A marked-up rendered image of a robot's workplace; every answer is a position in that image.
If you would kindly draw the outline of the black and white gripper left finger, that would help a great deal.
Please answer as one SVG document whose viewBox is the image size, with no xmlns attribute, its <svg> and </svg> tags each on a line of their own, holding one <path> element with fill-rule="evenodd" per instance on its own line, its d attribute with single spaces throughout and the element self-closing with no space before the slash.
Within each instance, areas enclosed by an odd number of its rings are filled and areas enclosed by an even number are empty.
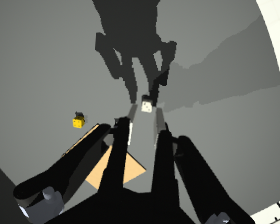
<svg viewBox="0 0 280 224">
<path fill-rule="evenodd" d="M 119 118 L 117 128 L 100 124 L 48 170 L 14 188 L 13 196 L 30 223 L 44 224 L 60 215 L 112 146 L 87 224 L 119 224 L 127 147 L 137 107 L 132 104 L 128 116 Z"/>
</svg>

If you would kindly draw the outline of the yellow die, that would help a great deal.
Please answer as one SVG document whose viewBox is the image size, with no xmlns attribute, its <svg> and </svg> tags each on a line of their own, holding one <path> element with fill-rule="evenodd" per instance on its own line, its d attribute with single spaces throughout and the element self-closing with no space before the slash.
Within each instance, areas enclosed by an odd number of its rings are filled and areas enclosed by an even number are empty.
<svg viewBox="0 0 280 224">
<path fill-rule="evenodd" d="M 73 119 L 73 126 L 81 128 L 84 125 L 84 117 L 76 116 Z"/>
</svg>

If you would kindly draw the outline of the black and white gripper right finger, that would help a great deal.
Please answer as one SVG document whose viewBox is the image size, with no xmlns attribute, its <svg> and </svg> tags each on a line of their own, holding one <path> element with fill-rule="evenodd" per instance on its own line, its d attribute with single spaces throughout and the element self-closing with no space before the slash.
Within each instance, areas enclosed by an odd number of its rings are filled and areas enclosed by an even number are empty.
<svg viewBox="0 0 280 224">
<path fill-rule="evenodd" d="M 162 108 L 154 119 L 154 149 L 152 224 L 183 224 L 174 161 L 201 224 L 256 224 L 229 197 L 190 138 L 172 136 Z"/>
</svg>

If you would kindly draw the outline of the tan square mat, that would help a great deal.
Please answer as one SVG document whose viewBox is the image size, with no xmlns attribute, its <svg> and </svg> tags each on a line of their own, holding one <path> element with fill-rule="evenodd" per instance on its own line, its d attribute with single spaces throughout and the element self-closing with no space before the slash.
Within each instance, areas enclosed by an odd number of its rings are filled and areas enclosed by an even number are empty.
<svg viewBox="0 0 280 224">
<path fill-rule="evenodd" d="M 99 124 L 97 124 L 90 132 L 92 132 L 96 127 L 98 127 Z M 86 135 L 88 135 L 90 132 L 88 132 Z M 85 135 L 85 136 L 86 136 Z M 84 136 L 84 137 L 85 137 Z M 84 138 L 83 137 L 83 138 Z M 82 139 L 83 139 L 82 138 Z M 81 140 L 82 140 L 81 139 Z M 80 140 L 80 141 L 81 141 Z M 78 141 L 78 142 L 80 142 Z M 77 142 L 77 143 L 78 143 Z M 77 144 L 76 143 L 76 144 Z M 75 145 L 76 145 L 75 144 Z M 75 146 L 74 145 L 74 146 Z M 73 147 L 74 147 L 73 146 Z M 72 148 L 73 148 L 72 147 Z M 108 162 L 108 158 L 111 152 L 111 146 L 108 149 L 108 151 L 105 153 L 105 155 L 102 157 L 102 159 L 100 160 L 100 162 L 98 162 L 98 164 L 96 165 L 96 167 L 91 171 L 91 173 L 88 175 L 88 177 L 86 178 L 86 180 L 92 184 L 95 188 L 99 188 L 99 184 L 102 178 L 102 173 L 104 171 L 104 168 L 106 168 L 107 162 Z M 128 152 L 127 152 L 127 156 L 126 156 L 126 164 L 125 164 L 125 177 L 124 177 L 124 183 L 133 179 L 134 177 L 140 175 L 141 173 L 145 172 L 146 169 L 139 164 Z"/>
</svg>

